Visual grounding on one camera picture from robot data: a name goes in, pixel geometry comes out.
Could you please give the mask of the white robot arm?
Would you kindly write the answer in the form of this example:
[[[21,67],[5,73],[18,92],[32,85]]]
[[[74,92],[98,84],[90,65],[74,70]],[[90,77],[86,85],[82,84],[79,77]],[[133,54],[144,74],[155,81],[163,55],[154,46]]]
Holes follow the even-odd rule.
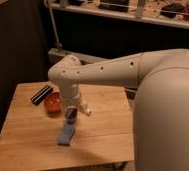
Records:
[[[81,84],[137,90],[135,171],[189,171],[189,49],[142,52],[83,65],[68,55],[48,71],[65,108],[83,105]]]

